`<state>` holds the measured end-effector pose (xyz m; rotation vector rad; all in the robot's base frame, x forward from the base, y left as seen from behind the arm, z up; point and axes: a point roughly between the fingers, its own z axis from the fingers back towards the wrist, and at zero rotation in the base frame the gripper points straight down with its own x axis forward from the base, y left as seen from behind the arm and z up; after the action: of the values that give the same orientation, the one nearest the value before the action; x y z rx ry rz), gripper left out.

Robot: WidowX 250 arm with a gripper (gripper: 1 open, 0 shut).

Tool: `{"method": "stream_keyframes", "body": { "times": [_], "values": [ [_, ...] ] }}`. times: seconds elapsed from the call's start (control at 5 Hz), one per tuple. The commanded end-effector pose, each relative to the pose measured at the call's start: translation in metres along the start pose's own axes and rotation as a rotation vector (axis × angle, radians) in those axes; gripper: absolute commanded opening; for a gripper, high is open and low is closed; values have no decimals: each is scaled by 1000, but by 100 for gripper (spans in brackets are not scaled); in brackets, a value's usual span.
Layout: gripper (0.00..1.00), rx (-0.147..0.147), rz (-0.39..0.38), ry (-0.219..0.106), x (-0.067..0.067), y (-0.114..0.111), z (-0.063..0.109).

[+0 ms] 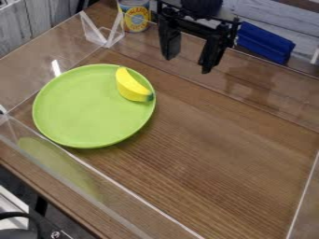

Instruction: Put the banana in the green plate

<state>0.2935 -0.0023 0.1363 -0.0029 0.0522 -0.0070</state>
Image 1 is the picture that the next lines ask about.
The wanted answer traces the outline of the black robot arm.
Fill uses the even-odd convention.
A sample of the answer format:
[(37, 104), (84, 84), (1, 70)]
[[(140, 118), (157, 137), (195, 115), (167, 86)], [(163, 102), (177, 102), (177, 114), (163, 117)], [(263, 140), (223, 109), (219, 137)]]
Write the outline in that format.
[(197, 64), (208, 74), (235, 45), (237, 17), (221, 17), (223, 0), (157, 0), (159, 46), (167, 61), (180, 53), (181, 33), (205, 40)]

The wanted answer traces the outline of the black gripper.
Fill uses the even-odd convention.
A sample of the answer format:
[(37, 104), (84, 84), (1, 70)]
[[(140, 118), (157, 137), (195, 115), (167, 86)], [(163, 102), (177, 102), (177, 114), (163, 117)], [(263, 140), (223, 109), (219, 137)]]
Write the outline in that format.
[[(172, 60), (180, 52), (180, 30), (177, 23), (188, 32), (199, 30), (221, 30), (225, 36), (235, 40), (239, 18), (223, 8), (223, 0), (157, 0), (159, 45), (161, 56)], [(197, 64), (201, 73), (208, 74), (219, 65), (227, 40), (221, 35), (209, 35), (199, 56)]]

